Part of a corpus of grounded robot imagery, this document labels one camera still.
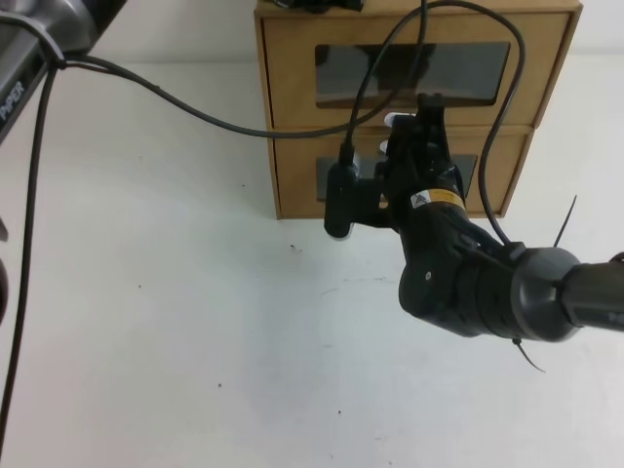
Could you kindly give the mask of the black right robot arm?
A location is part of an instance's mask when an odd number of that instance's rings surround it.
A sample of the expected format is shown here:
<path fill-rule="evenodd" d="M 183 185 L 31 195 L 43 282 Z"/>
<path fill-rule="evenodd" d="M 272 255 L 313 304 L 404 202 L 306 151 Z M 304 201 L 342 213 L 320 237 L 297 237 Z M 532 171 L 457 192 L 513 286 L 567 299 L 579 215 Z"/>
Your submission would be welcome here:
<path fill-rule="evenodd" d="M 563 341 L 588 327 L 623 329 L 623 262 L 583 263 L 558 248 L 501 244 L 471 222 L 449 155 L 439 95 L 394 118 L 381 166 L 390 226 L 406 266 L 399 301 L 455 334 Z"/>

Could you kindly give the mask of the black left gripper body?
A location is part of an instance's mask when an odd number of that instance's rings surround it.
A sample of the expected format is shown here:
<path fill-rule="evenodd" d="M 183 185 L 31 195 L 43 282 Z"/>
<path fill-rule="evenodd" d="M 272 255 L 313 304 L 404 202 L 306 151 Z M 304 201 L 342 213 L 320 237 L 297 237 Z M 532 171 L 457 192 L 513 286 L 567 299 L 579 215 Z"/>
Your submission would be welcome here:
<path fill-rule="evenodd" d="M 364 0 L 273 0 L 272 3 L 283 9 L 308 13 L 326 13 L 331 8 L 361 12 L 365 6 Z"/>

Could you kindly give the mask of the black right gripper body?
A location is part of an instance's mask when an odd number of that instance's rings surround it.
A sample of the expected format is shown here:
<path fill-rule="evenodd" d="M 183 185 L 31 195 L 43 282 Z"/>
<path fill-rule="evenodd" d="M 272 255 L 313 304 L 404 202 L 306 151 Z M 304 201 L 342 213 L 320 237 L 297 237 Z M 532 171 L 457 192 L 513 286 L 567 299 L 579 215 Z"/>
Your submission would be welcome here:
<path fill-rule="evenodd" d="M 466 229 L 464 184 L 450 157 L 443 120 L 397 118 L 388 139 L 386 159 L 375 168 L 382 181 L 392 227 L 403 229 L 412 215 L 426 213 L 454 229 Z"/>

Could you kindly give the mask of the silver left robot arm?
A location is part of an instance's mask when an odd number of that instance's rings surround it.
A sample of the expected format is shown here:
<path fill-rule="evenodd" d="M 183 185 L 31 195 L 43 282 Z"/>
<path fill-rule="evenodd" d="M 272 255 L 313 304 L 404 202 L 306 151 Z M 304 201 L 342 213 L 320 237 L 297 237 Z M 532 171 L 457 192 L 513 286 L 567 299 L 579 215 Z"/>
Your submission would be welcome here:
<path fill-rule="evenodd" d="M 44 75 L 67 55 L 89 52 L 124 1 L 1 3 L 1 138 L 5 139 Z"/>

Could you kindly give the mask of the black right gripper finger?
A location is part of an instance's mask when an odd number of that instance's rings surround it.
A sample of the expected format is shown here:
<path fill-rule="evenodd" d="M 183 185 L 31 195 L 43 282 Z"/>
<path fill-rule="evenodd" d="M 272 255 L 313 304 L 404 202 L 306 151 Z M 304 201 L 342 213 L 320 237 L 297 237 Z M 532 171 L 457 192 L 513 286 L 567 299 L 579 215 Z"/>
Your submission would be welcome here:
<path fill-rule="evenodd" d="M 443 120 L 445 106 L 440 94 L 421 94 L 417 100 L 417 116 L 420 120 Z"/>

